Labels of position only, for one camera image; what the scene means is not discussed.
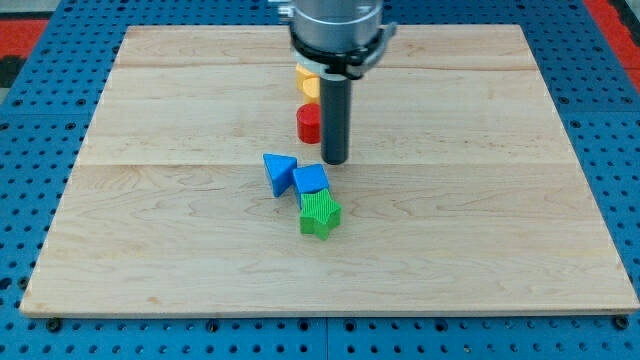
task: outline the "blue block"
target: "blue block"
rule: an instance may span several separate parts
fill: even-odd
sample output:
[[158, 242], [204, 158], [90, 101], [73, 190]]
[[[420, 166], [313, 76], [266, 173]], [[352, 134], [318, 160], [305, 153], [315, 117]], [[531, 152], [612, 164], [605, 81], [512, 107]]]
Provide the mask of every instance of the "blue block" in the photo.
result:
[[298, 167], [298, 159], [276, 154], [263, 154], [262, 159], [271, 182], [273, 196], [279, 197], [293, 183], [292, 172]]
[[298, 206], [302, 208], [301, 194], [315, 194], [322, 189], [329, 189], [329, 180], [324, 167], [315, 164], [293, 170], [293, 185]]

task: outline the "green star block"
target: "green star block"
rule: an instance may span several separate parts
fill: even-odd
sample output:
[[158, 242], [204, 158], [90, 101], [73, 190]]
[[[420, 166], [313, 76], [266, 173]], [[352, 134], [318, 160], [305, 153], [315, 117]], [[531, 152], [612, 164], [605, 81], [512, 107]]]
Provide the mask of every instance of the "green star block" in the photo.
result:
[[315, 194], [302, 194], [300, 232], [327, 240], [329, 231], [340, 225], [341, 213], [342, 206], [331, 199], [328, 189]]

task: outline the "blue triangular block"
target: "blue triangular block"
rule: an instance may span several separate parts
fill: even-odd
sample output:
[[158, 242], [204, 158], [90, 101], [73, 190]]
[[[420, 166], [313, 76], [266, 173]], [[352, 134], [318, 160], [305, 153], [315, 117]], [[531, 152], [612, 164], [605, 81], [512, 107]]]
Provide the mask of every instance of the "blue triangular block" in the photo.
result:
[[298, 159], [277, 154], [263, 154], [264, 167], [271, 182], [273, 196], [278, 197], [293, 184], [293, 169], [298, 167]]

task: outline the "blue perforated surface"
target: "blue perforated surface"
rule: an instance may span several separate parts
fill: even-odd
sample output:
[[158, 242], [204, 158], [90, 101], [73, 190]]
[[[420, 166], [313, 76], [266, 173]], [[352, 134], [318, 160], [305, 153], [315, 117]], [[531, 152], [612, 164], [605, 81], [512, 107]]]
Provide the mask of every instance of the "blue perforated surface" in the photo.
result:
[[[640, 98], [579, 1], [385, 1], [385, 22], [515, 23], [636, 290]], [[63, 1], [0, 108], [0, 357], [639, 358], [640, 317], [30, 320], [17, 307], [127, 25], [275, 24], [265, 0]]]

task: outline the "yellow block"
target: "yellow block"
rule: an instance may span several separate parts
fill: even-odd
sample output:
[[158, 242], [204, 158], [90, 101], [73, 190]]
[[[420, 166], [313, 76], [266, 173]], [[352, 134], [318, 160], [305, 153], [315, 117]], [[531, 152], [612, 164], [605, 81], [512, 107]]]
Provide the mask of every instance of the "yellow block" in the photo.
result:
[[302, 93], [305, 104], [320, 103], [320, 79], [312, 77], [302, 82]]
[[318, 75], [307, 70], [307, 68], [305, 68], [304, 66], [300, 64], [296, 65], [296, 86], [298, 86], [298, 90], [302, 91], [302, 83], [305, 80], [311, 79], [317, 76]]

